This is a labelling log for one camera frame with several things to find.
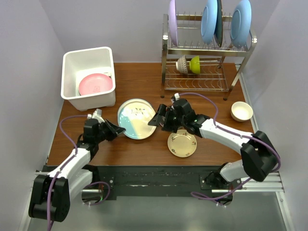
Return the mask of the blue and cream plate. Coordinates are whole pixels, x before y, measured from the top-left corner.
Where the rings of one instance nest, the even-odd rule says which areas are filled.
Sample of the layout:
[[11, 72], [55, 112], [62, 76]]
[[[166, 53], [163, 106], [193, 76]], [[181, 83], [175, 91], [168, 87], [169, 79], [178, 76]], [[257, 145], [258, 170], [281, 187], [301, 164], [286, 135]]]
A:
[[156, 130], [148, 122], [154, 117], [155, 111], [144, 99], [130, 99], [121, 104], [117, 112], [118, 125], [125, 128], [124, 134], [134, 140], [150, 137]]

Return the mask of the pink plate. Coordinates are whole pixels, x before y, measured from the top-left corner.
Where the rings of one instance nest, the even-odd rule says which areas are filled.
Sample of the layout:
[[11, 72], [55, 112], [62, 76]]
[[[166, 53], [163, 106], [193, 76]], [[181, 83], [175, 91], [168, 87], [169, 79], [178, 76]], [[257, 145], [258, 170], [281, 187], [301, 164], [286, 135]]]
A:
[[94, 73], [84, 77], [78, 87], [79, 94], [89, 95], [102, 93], [111, 90], [113, 87], [112, 79], [105, 74]]

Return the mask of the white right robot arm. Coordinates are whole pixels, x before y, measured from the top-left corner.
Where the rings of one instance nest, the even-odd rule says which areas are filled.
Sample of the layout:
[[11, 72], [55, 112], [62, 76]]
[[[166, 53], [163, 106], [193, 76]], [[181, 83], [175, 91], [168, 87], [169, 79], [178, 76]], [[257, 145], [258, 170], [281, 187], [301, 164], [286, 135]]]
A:
[[161, 126], [162, 130], [174, 133], [183, 127], [192, 135], [214, 140], [239, 153], [240, 161], [225, 163], [205, 178], [208, 184], [220, 189], [245, 177], [262, 182], [281, 167], [280, 156], [264, 132], [249, 133], [220, 124], [215, 118], [197, 114], [184, 98], [173, 96], [171, 106], [159, 105], [148, 125]]

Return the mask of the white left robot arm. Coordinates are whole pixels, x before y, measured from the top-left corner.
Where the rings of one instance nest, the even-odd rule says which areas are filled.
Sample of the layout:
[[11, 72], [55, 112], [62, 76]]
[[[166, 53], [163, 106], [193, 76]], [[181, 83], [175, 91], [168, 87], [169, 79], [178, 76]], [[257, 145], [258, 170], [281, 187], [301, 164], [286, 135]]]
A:
[[79, 192], [99, 185], [100, 177], [84, 166], [96, 155], [101, 142], [114, 140], [125, 128], [103, 119], [100, 109], [85, 117], [83, 133], [73, 143], [71, 154], [51, 172], [36, 176], [28, 209], [31, 218], [45, 219], [50, 225], [62, 222]]

